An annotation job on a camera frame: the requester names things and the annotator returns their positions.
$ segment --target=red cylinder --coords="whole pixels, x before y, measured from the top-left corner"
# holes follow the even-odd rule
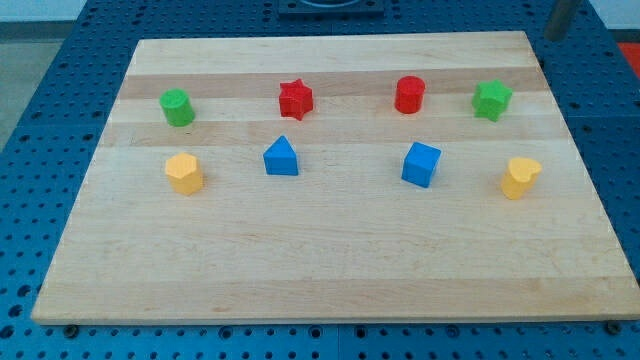
[[[426,85],[416,76],[405,76],[396,87],[396,109],[403,114],[414,114],[422,107]]]

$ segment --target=red star block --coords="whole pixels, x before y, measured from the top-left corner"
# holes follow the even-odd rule
[[[280,83],[280,115],[302,120],[304,114],[313,110],[313,91],[298,79],[291,83]]]

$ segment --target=green cylinder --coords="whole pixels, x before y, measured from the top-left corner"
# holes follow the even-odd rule
[[[189,94],[182,89],[170,89],[160,97],[160,106],[171,126],[187,126],[196,117],[189,103]]]

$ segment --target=wood grain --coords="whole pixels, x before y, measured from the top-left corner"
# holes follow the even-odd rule
[[[312,49],[294,61],[283,47]],[[183,58],[182,54],[191,56]],[[173,66],[181,60],[182,66]],[[423,110],[393,83],[424,76]],[[283,119],[278,83],[316,109]],[[475,83],[516,90],[498,123]],[[157,96],[185,86],[196,121]],[[262,153],[286,133],[300,176]],[[429,189],[400,179],[412,141],[443,150]],[[205,188],[162,176],[198,156]],[[520,201],[510,157],[544,170]],[[32,317],[43,324],[237,324],[628,319],[640,290],[521,32],[140,42]]]

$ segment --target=green block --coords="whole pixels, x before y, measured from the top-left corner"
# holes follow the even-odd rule
[[[476,86],[471,104],[475,109],[475,116],[498,121],[500,115],[507,110],[513,90],[506,87],[499,79],[480,82]]]
[[[196,114],[189,103],[189,95],[182,89],[170,89],[160,97],[160,106],[171,126],[191,124]]]

